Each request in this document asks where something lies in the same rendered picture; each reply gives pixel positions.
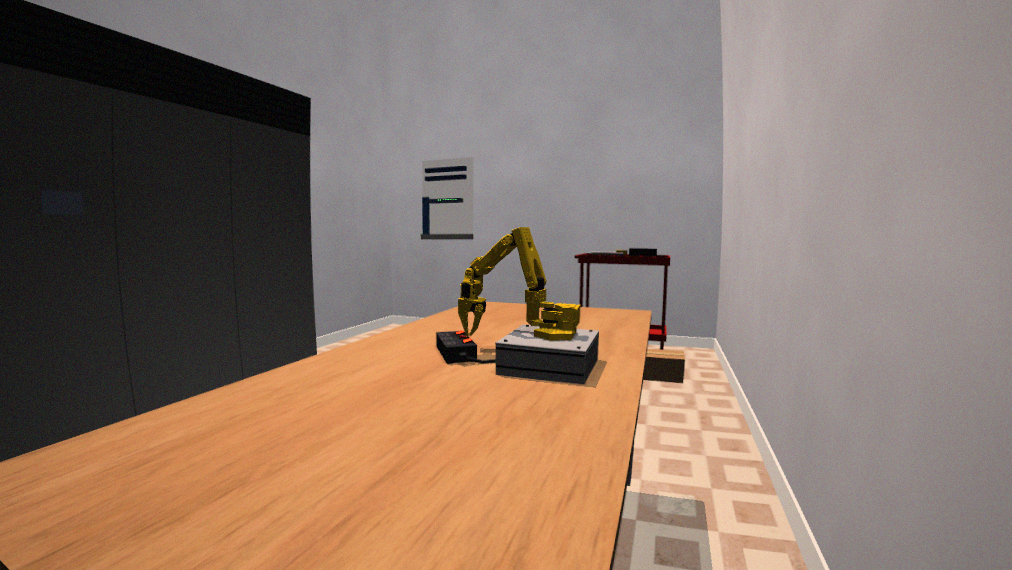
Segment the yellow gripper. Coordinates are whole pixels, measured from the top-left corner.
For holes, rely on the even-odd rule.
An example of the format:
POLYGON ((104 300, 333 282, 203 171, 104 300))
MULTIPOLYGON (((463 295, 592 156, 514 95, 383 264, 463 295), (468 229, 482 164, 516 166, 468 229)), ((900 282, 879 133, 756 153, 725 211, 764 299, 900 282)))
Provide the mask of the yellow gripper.
POLYGON ((479 298, 479 297, 476 297, 475 299, 472 299, 472 300, 462 299, 462 298, 458 299, 458 315, 460 317, 460 320, 461 320, 461 323, 462 323, 462 326, 463 326, 463 331, 465 331, 465 334, 466 334, 467 337, 468 336, 472 336, 474 334, 474 332, 478 329, 478 326, 479 326, 480 320, 482 318, 482 315, 486 311, 485 310, 486 309, 486 302, 485 301, 486 301, 485 298, 479 298), (471 329, 470 334, 468 332, 469 328, 468 328, 468 313, 468 313, 469 312, 473 312, 474 316, 475 316, 474 317, 474 322, 473 322, 473 327, 471 329))

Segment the black power strip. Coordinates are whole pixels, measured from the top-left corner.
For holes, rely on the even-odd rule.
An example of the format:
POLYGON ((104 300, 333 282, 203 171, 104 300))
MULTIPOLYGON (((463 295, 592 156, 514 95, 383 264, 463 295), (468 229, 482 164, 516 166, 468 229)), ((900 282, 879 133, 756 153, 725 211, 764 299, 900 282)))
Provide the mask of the black power strip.
POLYGON ((469 336, 465 335, 463 331, 436 332, 436 347, 447 364, 462 362, 495 363, 495 359, 477 359, 477 345, 469 336))

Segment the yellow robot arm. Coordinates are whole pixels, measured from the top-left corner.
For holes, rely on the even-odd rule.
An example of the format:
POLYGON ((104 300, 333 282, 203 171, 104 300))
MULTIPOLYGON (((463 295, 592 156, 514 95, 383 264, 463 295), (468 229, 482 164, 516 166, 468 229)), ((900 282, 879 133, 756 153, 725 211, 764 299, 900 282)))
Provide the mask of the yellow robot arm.
POLYGON ((495 265, 517 247, 521 267, 529 288, 525 290, 526 321, 531 326, 540 326, 539 329, 534 329, 534 337, 549 341, 571 341, 577 332, 575 313, 578 305, 560 303, 555 304, 554 307, 553 302, 544 302, 546 301, 546 289, 544 288, 546 278, 530 229, 529 227, 519 227, 511 232, 499 240, 483 257, 477 257, 470 263, 471 267, 465 271, 460 298, 472 300, 478 297, 483 290, 483 275, 488 274, 495 268, 495 265), (541 319, 539 318, 540 307, 544 308, 541 310, 541 319))

